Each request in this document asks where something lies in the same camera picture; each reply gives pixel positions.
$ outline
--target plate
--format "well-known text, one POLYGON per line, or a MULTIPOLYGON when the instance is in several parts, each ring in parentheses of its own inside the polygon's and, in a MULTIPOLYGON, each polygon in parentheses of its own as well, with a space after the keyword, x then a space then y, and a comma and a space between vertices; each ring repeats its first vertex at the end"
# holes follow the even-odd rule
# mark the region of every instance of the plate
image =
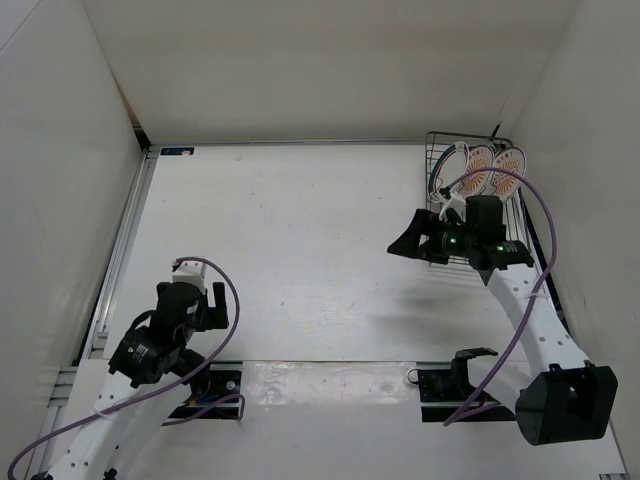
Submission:
POLYGON ((434 202, 445 202, 445 198, 438 193, 442 187, 446 187, 456 178, 464 174, 464 169, 469 157, 469 146, 464 142, 456 142, 449 146, 433 166, 429 175, 428 192, 429 198, 434 202))
MULTIPOLYGON (((517 147, 507 148, 496 156, 493 166, 524 176, 527 170, 527 157, 517 147)), ((493 172, 485 193, 487 195, 497 195, 500 200, 506 202, 516 193, 518 187, 520 187, 520 180, 504 173, 493 172)))
MULTIPOLYGON (((480 168, 491 167, 493 165, 493 149, 487 145, 478 145, 469 150, 469 159, 464 169, 464 173, 473 172, 480 168)), ((458 193, 463 197, 479 195, 484 190, 491 172, 480 172, 465 178, 460 182, 458 193)))

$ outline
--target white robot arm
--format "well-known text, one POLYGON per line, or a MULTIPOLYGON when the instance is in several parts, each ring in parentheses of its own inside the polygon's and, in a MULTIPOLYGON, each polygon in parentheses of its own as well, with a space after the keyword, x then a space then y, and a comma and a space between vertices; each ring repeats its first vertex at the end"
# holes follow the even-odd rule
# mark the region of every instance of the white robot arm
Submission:
POLYGON ((157 286, 156 309, 134 320, 109 362, 109 374, 93 405, 99 418, 83 425, 66 454, 33 480, 124 478, 176 407, 189 397, 207 393, 205 369, 188 385, 107 415, 99 413, 168 385, 198 367, 205 358, 186 348, 193 333, 229 326, 224 284, 214 283, 216 306, 210 307, 205 264, 182 262, 174 268, 173 281, 157 286))
MULTIPOLYGON (((496 374, 497 353, 477 348, 456 353, 451 383, 465 397, 478 387, 507 407, 533 445, 601 438, 617 390, 615 374, 608 366, 591 362, 547 299, 533 303, 522 329, 532 287, 539 278, 533 258, 522 242, 506 240, 503 206, 497 197, 469 197, 465 214, 463 222, 461 215, 446 205, 444 214, 420 209, 387 252, 440 264, 448 263, 450 256, 466 258, 500 302, 514 329, 522 331, 519 342, 530 375, 506 364, 496 374)), ((461 413, 456 412, 445 425, 462 418, 458 416, 461 413)))

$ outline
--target wire rack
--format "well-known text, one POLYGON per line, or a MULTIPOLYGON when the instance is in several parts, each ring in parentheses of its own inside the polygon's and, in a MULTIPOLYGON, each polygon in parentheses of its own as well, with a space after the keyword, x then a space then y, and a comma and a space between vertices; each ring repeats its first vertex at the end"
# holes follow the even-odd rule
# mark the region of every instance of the wire rack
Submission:
MULTIPOLYGON (((442 205, 438 202, 431 200, 428 191, 429 177, 433 171, 433 167, 442 155, 442 153, 455 142, 465 142, 469 147, 476 145, 488 145, 494 148, 499 153, 506 148, 513 147, 513 142, 508 138, 501 137, 485 137, 482 135, 467 135, 463 133, 451 133, 451 132, 436 132, 432 131, 427 133, 425 139, 425 168, 426 168, 426 189, 427 189, 427 209, 439 212, 442 205)), ((507 226, 507 238, 509 240, 520 240, 523 242, 530 252, 532 252, 531 237, 525 226, 524 220, 524 203, 522 199, 522 192, 520 188, 513 197, 511 197, 505 204, 504 209, 504 223, 507 226)), ((451 257, 449 259, 449 265, 438 265, 437 267, 453 268, 453 269, 469 269, 467 261, 461 257, 451 257)))

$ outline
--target white wall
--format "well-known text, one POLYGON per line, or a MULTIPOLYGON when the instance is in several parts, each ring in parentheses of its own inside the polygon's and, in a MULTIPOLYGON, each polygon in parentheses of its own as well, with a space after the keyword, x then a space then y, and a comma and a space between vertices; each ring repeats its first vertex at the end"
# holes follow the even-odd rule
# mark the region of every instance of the white wall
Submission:
POLYGON ((151 140, 211 142, 513 126, 579 0, 83 2, 151 140))
POLYGON ((3 471, 77 351, 140 161, 79 0, 28 3, 0 5, 3 471))
MULTIPOLYGON (((613 425, 640 478, 640 3, 586 0, 513 135, 553 212, 573 332, 620 383, 613 425)), ((539 233, 544 217, 534 209, 539 233)), ((549 242, 544 237, 545 246, 549 242)))

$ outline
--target white floor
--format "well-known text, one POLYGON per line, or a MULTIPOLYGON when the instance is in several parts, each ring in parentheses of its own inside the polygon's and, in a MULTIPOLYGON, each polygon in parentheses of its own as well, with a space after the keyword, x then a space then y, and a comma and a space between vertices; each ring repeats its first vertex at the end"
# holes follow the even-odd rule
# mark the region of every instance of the white floor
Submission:
MULTIPOLYGON (((218 263, 240 293, 240 327, 221 360, 444 362, 463 348, 500 351, 513 329, 476 273, 386 253, 424 206, 419 145, 161 156, 105 356, 184 255, 218 263)), ((223 335, 197 335, 192 348, 210 352, 223 335)))
MULTIPOLYGON (((105 360, 80 365, 64 424, 91 412, 105 360)), ((166 427, 128 479, 598 480, 623 472, 610 432, 533 447, 515 422, 421 423, 410 363, 245 362, 245 418, 166 427)), ((56 444, 54 458, 69 436, 56 444)))

